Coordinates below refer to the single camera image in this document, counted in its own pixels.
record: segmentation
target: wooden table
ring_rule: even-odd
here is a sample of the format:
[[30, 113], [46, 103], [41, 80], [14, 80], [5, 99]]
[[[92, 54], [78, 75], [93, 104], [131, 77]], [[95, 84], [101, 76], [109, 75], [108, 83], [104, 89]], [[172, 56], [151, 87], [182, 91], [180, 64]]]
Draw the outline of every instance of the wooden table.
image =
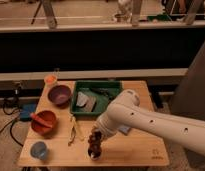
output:
[[[62, 81], [59, 84], [68, 85], [72, 91], [73, 81]], [[134, 89], [140, 96], [140, 106], [153, 110], [147, 85], [144, 81], [123, 81], [124, 89]], [[128, 136], [117, 133], [114, 137], [102, 143], [102, 155], [97, 161], [92, 161], [88, 154], [88, 137], [95, 123], [93, 120], [78, 119], [78, 124], [85, 136], [84, 141], [76, 137], [74, 143], [68, 146], [70, 137], [70, 107], [59, 109], [47, 99], [48, 88], [45, 87], [37, 106], [38, 111], [51, 110], [56, 113], [58, 124], [47, 137], [42, 137], [31, 128], [28, 131], [18, 165], [19, 166], [61, 166], [61, 167], [103, 167], [103, 166], [165, 166], [169, 164], [163, 139], [141, 130], [132, 129]], [[46, 161], [30, 156], [30, 148], [37, 141], [44, 141], [49, 149]]]

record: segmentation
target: small cup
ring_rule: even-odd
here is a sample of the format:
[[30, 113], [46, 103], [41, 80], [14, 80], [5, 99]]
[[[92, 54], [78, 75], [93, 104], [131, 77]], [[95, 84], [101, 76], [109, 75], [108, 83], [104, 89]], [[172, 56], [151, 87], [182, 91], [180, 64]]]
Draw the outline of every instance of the small cup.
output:
[[38, 141], [35, 144], [32, 145], [30, 154], [32, 157], [45, 160], [48, 155], [48, 149], [44, 142]]
[[44, 82], [48, 88], [52, 88], [57, 85], [57, 76], [53, 74], [49, 74], [45, 76]]

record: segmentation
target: orange bowl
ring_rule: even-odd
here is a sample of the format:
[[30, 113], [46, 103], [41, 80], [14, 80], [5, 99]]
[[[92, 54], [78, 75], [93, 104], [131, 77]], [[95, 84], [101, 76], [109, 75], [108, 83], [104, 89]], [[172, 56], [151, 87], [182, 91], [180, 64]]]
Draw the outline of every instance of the orange bowl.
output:
[[31, 128], [40, 135], [44, 135], [44, 134], [51, 132], [57, 122], [56, 115], [52, 111], [49, 111], [49, 110], [41, 111], [37, 113], [36, 115], [38, 115], [38, 117], [40, 117], [42, 120], [50, 124], [51, 127], [46, 127], [43, 124], [33, 119], [31, 121]]

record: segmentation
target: green tray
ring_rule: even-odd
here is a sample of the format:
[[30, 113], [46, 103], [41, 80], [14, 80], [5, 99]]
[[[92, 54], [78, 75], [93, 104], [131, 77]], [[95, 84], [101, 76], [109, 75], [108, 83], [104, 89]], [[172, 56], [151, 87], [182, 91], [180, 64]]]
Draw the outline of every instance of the green tray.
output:
[[[100, 115], [106, 110], [110, 102], [109, 98], [105, 95], [91, 91], [89, 89], [91, 87], [106, 89], [114, 97], [116, 97], [122, 91], [122, 84], [119, 81], [76, 81], [70, 107], [70, 112], [75, 116], [95, 116]], [[88, 96], [94, 96], [96, 98], [96, 104], [92, 112], [84, 112], [81, 107], [76, 106], [77, 93], [79, 91], [83, 92]]]

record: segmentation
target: bowl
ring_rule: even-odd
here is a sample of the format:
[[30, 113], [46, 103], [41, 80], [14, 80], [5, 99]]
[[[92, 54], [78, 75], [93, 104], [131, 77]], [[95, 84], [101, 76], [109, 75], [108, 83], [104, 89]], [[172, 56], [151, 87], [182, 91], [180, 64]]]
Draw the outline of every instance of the bowl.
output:
[[31, 114], [31, 117], [31, 128], [40, 135], [51, 132], [57, 122], [56, 115], [49, 110], [44, 110], [37, 114]]
[[71, 89], [65, 85], [57, 85], [50, 89], [48, 99], [57, 106], [67, 104], [71, 98]]

